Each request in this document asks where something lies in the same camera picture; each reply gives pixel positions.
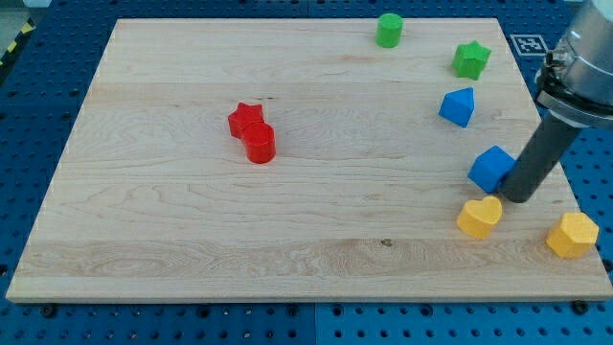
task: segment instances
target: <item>green cylinder block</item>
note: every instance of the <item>green cylinder block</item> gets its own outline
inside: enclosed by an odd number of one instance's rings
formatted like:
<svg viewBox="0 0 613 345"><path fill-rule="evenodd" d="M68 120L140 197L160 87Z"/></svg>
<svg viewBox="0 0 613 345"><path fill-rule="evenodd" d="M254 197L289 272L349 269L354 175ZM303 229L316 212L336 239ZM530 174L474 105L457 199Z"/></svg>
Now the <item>green cylinder block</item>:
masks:
<svg viewBox="0 0 613 345"><path fill-rule="evenodd" d="M402 17L397 14L382 14L376 27L376 44L383 48L396 47L402 35L402 22Z"/></svg>

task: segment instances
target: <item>yellow hexagon block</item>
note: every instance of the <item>yellow hexagon block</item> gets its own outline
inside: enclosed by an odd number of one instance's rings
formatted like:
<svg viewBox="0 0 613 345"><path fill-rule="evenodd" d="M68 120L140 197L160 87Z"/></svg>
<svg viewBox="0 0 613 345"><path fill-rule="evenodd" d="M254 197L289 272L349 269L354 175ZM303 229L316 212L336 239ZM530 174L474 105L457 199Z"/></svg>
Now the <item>yellow hexagon block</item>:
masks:
<svg viewBox="0 0 613 345"><path fill-rule="evenodd" d="M456 219L458 227L467 235L484 240L502 217L502 202L496 196L483 200L469 200Z"/></svg>
<svg viewBox="0 0 613 345"><path fill-rule="evenodd" d="M560 258L578 258L596 244L598 231L584 213L565 213L549 230L547 244Z"/></svg>

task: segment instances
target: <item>blue cube block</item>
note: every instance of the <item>blue cube block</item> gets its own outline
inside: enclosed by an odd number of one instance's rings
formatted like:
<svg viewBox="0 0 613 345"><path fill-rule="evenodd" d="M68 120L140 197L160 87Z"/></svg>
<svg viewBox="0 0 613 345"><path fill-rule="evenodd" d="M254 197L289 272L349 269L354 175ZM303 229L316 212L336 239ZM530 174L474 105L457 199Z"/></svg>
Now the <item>blue cube block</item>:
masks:
<svg viewBox="0 0 613 345"><path fill-rule="evenodd" d="M515 160L511 156L494 146L477 157L468 173L468 178L484 192L494 193L514 164Z"/></svg>
<svg viewBox="0 0 613 345"><path fill-rule="evenodd" d="M472 87L444 95L439 115L452 123L466 128L475 110L475 96Z"/></svg>

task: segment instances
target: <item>blue pegboard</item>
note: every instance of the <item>blue pegboard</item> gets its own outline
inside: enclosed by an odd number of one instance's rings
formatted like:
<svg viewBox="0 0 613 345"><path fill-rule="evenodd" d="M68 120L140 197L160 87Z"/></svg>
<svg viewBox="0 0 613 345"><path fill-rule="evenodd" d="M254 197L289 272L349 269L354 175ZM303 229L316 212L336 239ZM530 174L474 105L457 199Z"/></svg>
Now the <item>blue pegboard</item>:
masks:
<svg viewBox="0 0 613 345"><path fill-rule="evenodd" d="M511 35L541 36L554 47L570 19L559 0L54 1L0 88L0 291L6 292L117 18L377 17L385 11L496 17L511 47ZM542 57L512 50L535 92ZM607 260L613 259L612 152L613 134L590 129L562 159L579 206L601 226L598 248ZM0 344L613 341L611 302L589 304L582 315L570 303L57 306L51 318L40 309L0 300Z"/></svg>

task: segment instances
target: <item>wood grain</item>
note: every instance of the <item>wood grain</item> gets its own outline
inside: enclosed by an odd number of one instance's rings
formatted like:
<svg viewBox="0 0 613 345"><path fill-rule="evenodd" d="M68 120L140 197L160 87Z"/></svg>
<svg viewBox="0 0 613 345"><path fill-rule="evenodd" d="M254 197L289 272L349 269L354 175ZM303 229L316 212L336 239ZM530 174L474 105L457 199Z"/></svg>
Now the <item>wood grain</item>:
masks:
<svg viewBox="0 0 613 345"><path fill-rule="evenodd" d="M562 260L548 228L577 204L560 168L505 202L487 241L454 221L466 173L538 123L493 19L119 20L7 297L18 303L548 301L613 295L598 252ZM457 44L492 48L457 79ZM473 86L468 128L437 115ZM278 154L229 134L262 103Z"/></svg>

